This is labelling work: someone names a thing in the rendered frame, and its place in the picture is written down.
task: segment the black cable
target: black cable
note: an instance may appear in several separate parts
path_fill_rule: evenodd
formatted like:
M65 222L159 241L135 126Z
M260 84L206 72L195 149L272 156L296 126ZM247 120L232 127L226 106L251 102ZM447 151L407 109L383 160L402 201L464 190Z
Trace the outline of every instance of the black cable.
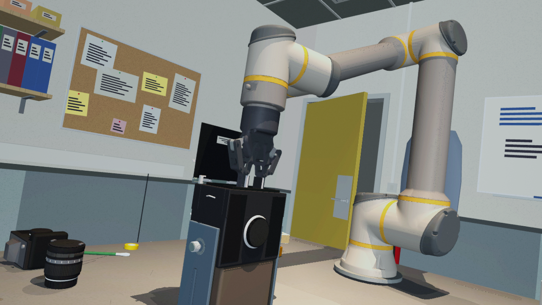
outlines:
M143 209L145 208L145 197L147 196L147 185L149 184L149 174L147 174L147 183L145 184L145 194L143 195L143 206L141 207L141 218L139 219L139 230L137 231L137 242L139 242L139 232L141 232L141 221L143 220Z

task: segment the door handle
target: door handle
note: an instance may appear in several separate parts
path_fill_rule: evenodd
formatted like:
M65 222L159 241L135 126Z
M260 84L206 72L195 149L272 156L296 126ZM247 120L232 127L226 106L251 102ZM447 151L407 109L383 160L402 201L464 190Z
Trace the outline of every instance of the door handle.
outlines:
M340 201L340 202L348 202L348 199L332 198L331 200Z

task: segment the cork bulletin board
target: cork bulletin board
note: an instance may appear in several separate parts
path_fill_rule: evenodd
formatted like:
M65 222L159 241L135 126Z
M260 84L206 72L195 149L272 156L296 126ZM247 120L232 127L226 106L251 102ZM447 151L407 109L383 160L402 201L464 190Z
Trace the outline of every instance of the cork bulletin board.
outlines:
M201 74L80 27L61 128L190 149Z

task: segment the red binder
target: red binder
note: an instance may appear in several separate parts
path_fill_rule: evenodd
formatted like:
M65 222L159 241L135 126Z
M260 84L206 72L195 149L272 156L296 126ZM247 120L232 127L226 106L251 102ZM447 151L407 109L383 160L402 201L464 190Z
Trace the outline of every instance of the red binder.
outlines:
M30 35L18 32L15 38L11 67L9 68L8 85L20 87L23 82L24 65L27 62Z

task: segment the yellow stripe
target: yellow stripe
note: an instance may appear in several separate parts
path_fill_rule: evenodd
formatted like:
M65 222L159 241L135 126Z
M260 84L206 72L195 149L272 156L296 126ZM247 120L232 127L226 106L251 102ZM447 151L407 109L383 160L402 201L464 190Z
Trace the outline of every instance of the yellow stripe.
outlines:
M390 206L394 204L395 202L397 202L397 200L392 200L388 202L384 210L382 210L382 215L380 216L380 237L382 237L382 240L388 245L390 243L388 243L388 241L386 240L386 236L384 236L384 217L386 217L386 213L388 212L388 209L390 208Z
M401 43L403 44L403 48L405 48L405 59L403 59L403 63L397 68L397 69L400 69L405 64L405 62L407 61L407 46L405 45L405 43L403 42L403 40L401 38L396 37L396 36L392 36L392 37L399 39L399 41L401 41Z
M393 250L393 246L377 246L377 245L364 244L364 243L360 243L360 242L357 242L357 241L352 240L352 239L349 239L349 242L350 242L352 245L356 245L356 246L360 246L360 247L364 247L364 248L369 248L369 249L375 249L375 250Z
M420 60L424 58L428 58L428 57L433 57L433 56L446 56L446 57L451 57L455 60L459 60L457 55L455 55L454 53L448 53L448 52L431 52L431 53L423 54L422 56L420 56Z
M446 206L446 207L450 206L450 201L423 199L423 198L408 197L408 196L399 196L399 200L419 202L421 204L428 204L428 205L438 205L438 206Z
M288 83L283 81L282 79L276 78L276 77L269 77L265 75L249 75L244 78L243 82L251 81L251 80L261 80L261 81L268 81L273 82L275 84L281 85L282 87L288 89Z
M410 32L410 35L408 36L408 51L410 53L410 58L412 58L412 60L415 63L418 63L418 60L416 59L416 56L414 55L414 50L412 50L412 36L414 36L415 31L416 30Z
M303 61L303 67L301 68L301 71L299 72L299 75L298 77L296 77L294 79L294 81L292 81L291 83L288 84L288 86L292 86L294 85L296 82L298 82L301 77L303 76L303 74L305 73L305 70L307 69L307 64L308 64L308 52L307 52L307 48L305 48L304 46L303 47L303 51L305 51L305 60Z

